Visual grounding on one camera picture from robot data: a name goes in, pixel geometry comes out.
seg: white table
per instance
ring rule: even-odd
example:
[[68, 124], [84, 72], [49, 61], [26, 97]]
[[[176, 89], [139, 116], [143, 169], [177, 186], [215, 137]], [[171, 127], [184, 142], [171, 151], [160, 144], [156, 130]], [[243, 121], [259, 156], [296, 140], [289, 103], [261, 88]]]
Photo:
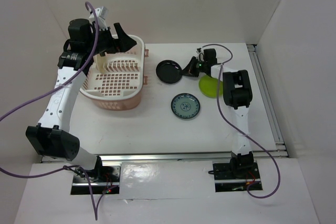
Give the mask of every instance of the white table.
[[[246, 191], [215, 193], [213, 175], [208, 174], [211, 161], [152, 163], [155, 174], [143, 164], [130, 164], [134, 176], [127, 174], [129, 169], [122, 170], [120, 194], [104, 196], [97, 222], [90, 196], [70, 195], [73, 173], [29, 179], [15, 224], [318, 224], [298, 161], [277, 161], [282, 174], [279, 191], [263, 200], [251, 198]], [[270, 159], [259, 160], [258, 164], [264, 191], [253, 193], [265, 195], [276, 185], [276, 170]], [[62, 165], [34, 164], [30, 174], [45, 173]]]
[[[205, 43], [147, 44], [149, 57], [145, 59], [145, 75], [148, 76], [148, 85], [143, 88], [140, 105], [129, 111], [108, 111], [78, 95], [70, 133], [80, 139], [83, 148], [95, 154], [230, 152], [232, 136], [236, 132], [221, 118], [216, 100], [200, 92], [199, 78], [183, 77], [180, 82], [168, 85], [155, 74], [156, 65], [165, 59], [174, 60], [184, 68], [195, 55], [196, 48], [202, 45]], [[274, 137], [247, 47], [243, 43], [223, 45], [234, 54], [227, 65], [249, 72], [253, 90], [249, 112], [250, 135], [266, 149], [275, 150]], [[224, 48], [214, 48], [218, 62], [229, 58]], [[191, 93], [199, 99], [201, 111], [196, 118], [183, 121], [172, 113], [171, 101], [179, 93]], [[223, 98], [221, 104], [230, 118]]]

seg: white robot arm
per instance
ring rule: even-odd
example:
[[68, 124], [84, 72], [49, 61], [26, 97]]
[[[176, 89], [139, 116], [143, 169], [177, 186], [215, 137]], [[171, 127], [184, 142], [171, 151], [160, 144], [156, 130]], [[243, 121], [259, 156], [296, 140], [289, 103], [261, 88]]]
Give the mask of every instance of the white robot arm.
[[[220, 65], [213, 65], [211, 67], [211, 77], [218, 79], [219, 75], [219, 69], [221, 68]], [[224, 73], [234, 73], [238, 70], [229, 68], [227, 66], [223, 66], [223, 72]], [[246, 105], [238, 106], [237, 108], [234, 108], [230, 105], [231, 115], [232, 115], [232, 123], [237, 126], [239, 129], [241, 129], [246, 134], [249, 134], [248, 129], [248, 111], [249, 107]], [[241, 155], [248, 155], [250, 152], [252, 152], [251, 143], [246, 138], [246, 136], [242, 135], [241, 133], [237, 132], [237, 138], [233, 140], [232, 142], [232, 153], [235, 155], [241, 154]]]
[[[51, 96], [43, 116], [36, 126], [27, 128], [26, 136], [38, 154], [66, 159], [87, 170], [90, 177], [100, 177], [104, 173], [102, 170], [109, 168], [102, 166], [99, 156], [81, 148], [78, 138], [69, 133], [72, 109], [93, 63], [89, 55], [93, 48], [94, 33], [98, 33], [94, 55], [99, 54], [99, 57], [103, 57], [105, 53], [126, 52], [137, 42], [122, 30], [119, 23], [114, 24], [118, 38], [113, 38], [110, 27], [105, 22], [108, 10], [102, 6], [94, 11], [98, 18], [99, 31], [95, 31], [94, 25], [87, 19], [74, 19], [70, 22], [68, 27], [70, 39], [65, 42], [63, 53], [59, 57], [55, 88], [64, 85], [87, 60], [90, 62], [83, 72]], [[94, 20], [92, 13], [89, 19]]]
[[[181, 74], [190, 77], [198, 77], [200, 72], [218, 79], [220, 64], [217, 62], [216, 50], [197, 49], [197, 57], [191, 58], [189, 64], [182, 70]], [[223, 82], [223, 98], [227, 106], [230, 107], [233, 121], [232, 123], [240, 130], [249, 134], [248, 111], [252, 100], [252, 90], [246, 70], [235, 70], [223, 66], [224, 71], [220, 76]], [[254, 163], [250, 141], [245, 135], [237, 132], [237, 137], [233, 139], [231, 151], [231, 168], [234, 175], [239, 178], [246, 176], [247, 171]]]

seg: red wire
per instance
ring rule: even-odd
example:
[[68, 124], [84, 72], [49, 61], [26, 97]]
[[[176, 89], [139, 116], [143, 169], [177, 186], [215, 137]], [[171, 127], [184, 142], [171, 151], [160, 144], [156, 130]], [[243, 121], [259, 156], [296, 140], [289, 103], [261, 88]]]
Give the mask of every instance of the red wire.
[[253, 184], [256, 181], [256, 177], [253, 175], [252, 172], [248, 171], [248, 173], [252, 176], [253, 181], [252, 182], [246, 182], [246, 185]]

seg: pink plastic basket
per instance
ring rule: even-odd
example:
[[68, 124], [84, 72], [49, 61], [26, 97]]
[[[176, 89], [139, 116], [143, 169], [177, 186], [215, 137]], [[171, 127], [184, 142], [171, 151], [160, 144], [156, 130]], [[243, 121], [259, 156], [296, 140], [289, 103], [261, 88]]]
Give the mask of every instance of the pink plastic basket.
[[137, 42], [130, 51], [106, 55], [101, 71], [96, 59], [90, 67], [80, 92], [98, 107], [130, 110], [141, 101], [142, 87], [147, 84], [147, 77], [143, 74], [144, 58], [148, 57], [149, 51], [141, 38], [130, 37]]

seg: purple cable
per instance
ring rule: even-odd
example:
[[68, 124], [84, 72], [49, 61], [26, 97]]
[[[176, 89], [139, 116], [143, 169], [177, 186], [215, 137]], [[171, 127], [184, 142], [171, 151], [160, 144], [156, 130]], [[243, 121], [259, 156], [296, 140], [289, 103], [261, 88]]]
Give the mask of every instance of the purple cable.
[[252, 197], [257, 198], [257, 199], [265, 199], [265, 198], [271, 197], [273, 194], [275, 194], [275, 193], [277, 192], [277, 190], [278, 190], [279, 187], [280, 187], [281, 174], [280, 174], [280, 169], [279, 169], [279, 166], [278, 166], [278, 164], [277, 164], [277, 161], [274, 159], [274, 157], [272, 156], [272, 154], [271, 154], [268, 150], [266, 150], [264, 147], [262, 147], [257, 141], [253, 140], [250, 136], [248, 136], [248, 135], [247, 135], [245, 132], [243, 132], [241, 129], [239, 129], [238, 127], [236, 127], [235, 125], [233, 125], [233, 124], [232, 124], [232, 123], [231, 123], [231, 122], [224, 116], [224, 114], [223, 114], [223, 112], [222, 112], [222, 109], [220, 108], [221, 105], [220, 105], [220, 103], [219, 103], [219, 90], [220, 90], [220, 87], [221, 87], [221, 85], [220, 85], [220, 78], [221, 78], [221, 76], [222, 76], [222, 72], [223, 72], [223, 65], [224, 65], [225, 63], [228, 63], [229, 61], [231, 61], [231, 60], [233, 59], [233, 53], [231, 52], [230, 49], [228, 49], [227, 47], [225, 47], [225, 46], [223, 46], [223, 45], [220, 45], [220, 44], [209, 44], [209, 45], [205, 45], [205, 46], [203, 46], [202, 48], [204, 48], [204, 47], [208, 47], [208, 46], [219, 46], [219, 47], [223, 47], [223, 48], [225, 48], [225, 49], [231, 54], [231, 57], [230, 57], [228, 60], [226, 60], [226, 61], [224, 61], [224, 62], [222, 62], [222, 63], [220, 64], [220, 70], [219, 70], [219, 75], [218, 75], [218, 84], [217, 84], [217, 106], [218, 106], [219, 113], [221, 114], [222, 118], [224, 119], [224, 121], [225, 121], [228, 125], [230, 125], [232, 128], [234, 128], [235, 130], [237, 130], [239, 133], [241, 133], [241, 134], [243, 134], [244, 136], [246, 136], [251, 142], [253, 142], [254, 144], [256, 144], [260, 149], [262, 149], [265, 153], [267, 153], [267, 155], [268, 155], [268, 156], [272, 159], [272, 161], [274, 162], [275, 167], [276, 167], [276, 169], [277, 169], [277, 173], [278, 173], [278, 184], [277, 184], [276, 188], [275, 188], [270, 194], [268, 194], [268, 195], [264, 195], [264, 196], [256, 196], [256, 195], [253, 195], [253, 194], [250, 192], [249, 189], [250, 189], [250, 186], [252, 186], [253, 184], [255, 184], [255, 183], [257, 183], [257, 182], [254, 182], [254, 183], [252, 183], [252, 184], [249, 184], [249, 185], [247, 186], [246, 190], [247, 190], [248, 194], [250, 194]]
[[[95, 35], [94, 35], [94, 43], [93, 43], [93, 47], [92, 47], [92, 51], [88, 57], [88, 59], [85, 61], [84, 65], [69, 79], [67, 80], [65, 83], [63, 83], [63, 85], [61, 86], [58, 86], [57, 88], [53, 89], [53, 90], [50, 90], [49, 92], [45, 93], [45, 94], [42, 94], [36, 98], [33, 98], [27, 102], [24, 102], [22, 103], [21, 105], [13, 108], [12, 110], [8, 111], [6, 114], [4, 114], [3, 116], [0, 117], [0, 122], [5, 119], [6, 117], [8, 117], [9, 115], [13, 114], [15, 111], [21, 109], [22, 107], [24, 106], [27, 106], [33, 102], [36, 102], [44, 97], [47, 97], [48, 95], [51, 95], [55, 92], [57, 92], [58, 90], [62, 89], [63, 87], [65, 87], [66, 85], [68, 85], [70, 82], [73, 81], [74, 78], [76, 78], [83, 70], [84, 68], [88, 65], [88, 63], [91, 61], [91, 59], [93, 58], [93, 56], [95, 55], [95, 50], [96, 50], [96, 47], [97, 47], [97, 43], [98, 43], [98, 31], [99, 31], [99, 26], [98, 26], [98, 19], [97, 19], [97, 15], [96, 15], [96, 12], [95, 12], [95, 9], [94, 7], [89, 3], [89, 2], [85, 2], [85, 7], [88, 11], [92, 12], [94, 17], [95, 17], [95, 21], [94, 21], [94, 28], [95, 28]], [[17, 174], [14, 174], [14, 173], [10, 173], [4, 169], [2, 169], [0, 167], [0, 172], [4, 173], [4, 174], [7, 174], [9, 176], [12, 176], [12, 177], [15, 177], [15, 178], [40, 178], [40, 177], [44, 177], [44, 176], [47, 176], [47, 175], [50, 175], [50, 174], [53, 174], [53, 173], [57, 173], [57, 172], [60, 172], [61, 170], [67, 170], [67, 169], [71, 169], [71, 168], [74, 168], [74, 167], [78, 167], [79, 169], [81, 169], [83, 171], [83, 173], [85, 174], [85, 177], [86, 179], [88, 180], [88, 183], [89, 183], [89, 190], [90, 190], [90, 195], [91, 195], [91, 201], [92, 201], [92, 204], [93, 204], [93, 210], [94, 210], [94, 216], [96, 218], [96, 220], [98, 220], [98, 204], [97, 204], [97, 207], [95, 206], [95, 200], [93, 198], [93, 192], [92, 192], [92, 187], [91, 187], [91, 182], [90, 182], [90, 177], [89, 175], [87, 174], [87, 172], [80, 166], [78, 165], [71, 165], [71, 166], [63, 166], [63, 168], [60, 168], [60, 169], [57, 169], [57, 170], [53, 170], [51, 172], [47, 172], [47, 173], [44, 173], [44, 174], [38, 174], [38, 175], [31, 175], [31, 176], [26, 176], [26, 175], [17, 175]]]
[[[85, 2], [85, 7], [87, 10], [94, 10], [93, 6], [89, 3], [89, 2]], [[98, 19], [97, 19], [97, 16], [96, 16], [96, 12], [92, 12], [94, 17], [95, 17], [95, 30], [96, 31], [99, 31], [99, 26], [98, 26]], [[51, 95], [55, 92], [57, 92], [58, 90], [62, 89], [64, 86], [68, 85], [70, 82], [73, 81], [74, 78], [76, 78], [83, 70], [84, 68], [89, 64], [90, 60], [93, 58], [93, 56], [95, 55], [95, 50], [96, 50], [96, 47], [97, 47], [97, 43], [98, 43], [98, 32], [95, 33], [95, 36], [94, 36], [94, 43], [93, 43], [93, 47], [92, 47], [92, 51], [88, 57], [88, 59], [85, 61], [84, 65], [69, 79], [67, 80], [65, 83], [63, 83], [63, 85], [61, 86], [58, 86], [57, 88], [53, 89], [53, 90], [50, 90], [49, 92], [45, 93], [45, 94], [42, 94], [40, 95], [39, 97], [35, 97], [29, 101], [26, 101], [24, 103], [22, 103], [21, 105], [13, 108], [12, 110], [8, 111], [6, 114], [4, 114], [3, 116], [0, 117], [0, 122], [5, 119], [6, 117], [8, 117], [9, 115], [11, 115], [12, 113], [14, 113], [15, 111], [21, 109], [22, 107], [24, 106], [27, 106], [33, 102], [36, 102], [44, 97], [47, 97], [48, 95]]]

